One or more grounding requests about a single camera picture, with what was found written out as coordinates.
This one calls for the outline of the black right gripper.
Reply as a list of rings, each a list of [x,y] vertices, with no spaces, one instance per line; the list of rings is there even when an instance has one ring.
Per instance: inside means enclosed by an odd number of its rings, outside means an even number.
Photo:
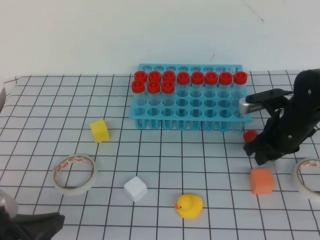
[[[269,130],[262,132],[261,142],[248,142],[243,149],[248,156],[254,155],[261,166],[297,152],[300,144],[315,133],[319,121],[320,70],[302,71],[295,78],[293,96],[284,106],[282,115],[277,116]]]

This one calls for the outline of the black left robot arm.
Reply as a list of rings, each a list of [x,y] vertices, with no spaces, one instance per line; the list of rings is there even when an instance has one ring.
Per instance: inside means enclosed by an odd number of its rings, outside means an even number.
[[[65,216],[59,212],[19,214],[19,205],[0,191],[0,238],[2,240],[50,240],[62,228]]]

